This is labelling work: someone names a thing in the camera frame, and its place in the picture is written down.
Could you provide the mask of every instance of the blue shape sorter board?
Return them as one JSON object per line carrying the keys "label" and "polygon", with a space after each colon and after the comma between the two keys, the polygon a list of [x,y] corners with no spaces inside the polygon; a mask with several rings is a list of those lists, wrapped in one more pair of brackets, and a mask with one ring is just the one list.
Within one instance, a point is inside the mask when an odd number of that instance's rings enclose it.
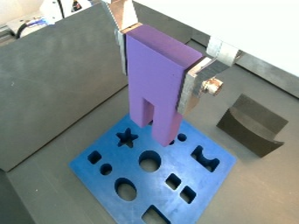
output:
{"label": "blue shape sorter board", "polygon": [[[127,115],[69,168],[116,223],[152,223],[147,215],[155,213],[164,223],[191,224],[236,160],[185,121],[167,147],[152,139],[151,128],[140,129]],[[121,187],[135,192],[131,198]]]}

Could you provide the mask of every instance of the irregular-shaped hole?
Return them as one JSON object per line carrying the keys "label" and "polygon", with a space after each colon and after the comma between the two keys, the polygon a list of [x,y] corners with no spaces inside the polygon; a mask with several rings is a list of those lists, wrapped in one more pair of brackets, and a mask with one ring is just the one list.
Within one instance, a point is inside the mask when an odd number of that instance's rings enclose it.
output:
{"label": "irregular-shaped hole", "polygon": [[161,165],[159,154],[152,150],[144,151],[139,157],[139,165],[147,172],[155,172]]}
{"label": "irregular-shaped hole", "polygon": [[116,136],[119,138],[117,147],[120,147],[124,144],[131,149],[135,147],[133,141],[137,139],[137,135],[131,133],[129,128],[125,129],[124,133],[121,133],[121,132],[116,133]]}
{"label": "irregular-shaped hole", "polygon": [[115,183],[117,196],[125,200],[132,201],[136,198],[136,187],[127,178],[119,178]]}
{"label": "irregular-shaped hole", "polygon": [[93,150],[89,154],[88,154],[88,161],[94,164],[98,160],[101,159],[101,156],[98,154],[98,152],[96,150]]}
{"label": "irregular-shaped hole", "polygon": [[169,224],[171,222],[164,217],[163,213],[155,206],[149,206],[141,216],[145,224]]}
{"label": "irregular-shaped hole", "polygon": [[180,196],[183,198],[183,200],[191,204],[195,197],[196,197],[196,192],[188,187],[185,186],[183,189],[181,189],[181,193],[180,193]]}
{"label": "irregular-shaped hole", "polygon": [[165,180],[165,184],[175,190],[177,188],[177,186],[180,185],[180,183],[181,183],[181,180],[172,173]]}
{"label": "irregular-shaped hole", "polygon": [[187,136],[185,136],[183,133],[180,133],[180,134],[177,135],[177,139],[179,139],[181,142],[184,142],[184,141],[187,140]]}
{"label": "irregular-shaped hole", "polygon": [[220,161],[213,158],[213,159],[207,159],[203,155],[201,155],[201,151],[203,148],[199,145],[196,147],[196,149],[193,150],[191,156],[192,158],[200,163],[200,165],[209,171],[213,172],[220,164]]}
{"label": "irregular-shaped hole", "polygon": [[112,166],[111,164],[102,164],[98,168],[98,171],[102,175],[108,175],[112,172]]}

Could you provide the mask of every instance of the star-shaped hole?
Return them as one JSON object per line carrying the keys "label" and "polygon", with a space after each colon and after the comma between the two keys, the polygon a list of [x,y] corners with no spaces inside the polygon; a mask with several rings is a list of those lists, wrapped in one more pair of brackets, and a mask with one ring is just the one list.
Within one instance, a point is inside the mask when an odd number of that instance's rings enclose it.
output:
{"label": "star-shaped hole", "polygon": [[124,133],[116,133],[116,136],[119,137],[117,147],[121,145],[127,145],[128,148],[133,148],[133,141],[137,139],[137,135],[133,135],[131,133],[131,129],[127,128]]}

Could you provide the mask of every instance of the square hole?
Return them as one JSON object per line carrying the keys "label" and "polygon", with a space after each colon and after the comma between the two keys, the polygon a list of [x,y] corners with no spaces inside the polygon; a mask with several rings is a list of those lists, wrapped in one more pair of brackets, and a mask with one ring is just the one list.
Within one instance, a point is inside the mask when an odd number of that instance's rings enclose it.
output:
{"label": "square hole", "polygon": [[183,198],[183,200],[191,204],[195,197],[196,197],[196,192],[188,187],[185,186],[183,189],[181,189],[181,193],[180,193],[180,196]]}
{"label": "square hole", "polygon": [[159,223],[159,224],[171,224],[171,222],[164,217],[163,213],[155,206],[149,206],[141,217],[145,224]]}
{"label": "square hole", "polygon": [[181,180],[172,173],[164,182],[175,190],[177,188],[177,186],[180,185]]}
{"label": "square hole", "polygon": [[89,154],[88,154],[88,161],[94,164],[98,160],[101,159],[101,156],[98,154],[98,152],[96,150],[93,150]]}

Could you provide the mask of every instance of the purple block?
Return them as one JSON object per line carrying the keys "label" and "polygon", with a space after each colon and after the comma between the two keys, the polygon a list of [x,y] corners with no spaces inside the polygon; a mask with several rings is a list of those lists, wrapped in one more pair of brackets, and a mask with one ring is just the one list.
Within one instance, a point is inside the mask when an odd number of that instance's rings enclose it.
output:
{"label": "purple block", "polygon": [[201,54],[144,24],[125,35],[125,56],[131,119],[140,127],[153,121],[153,139],[165,146],[183,120],[183,77]]}

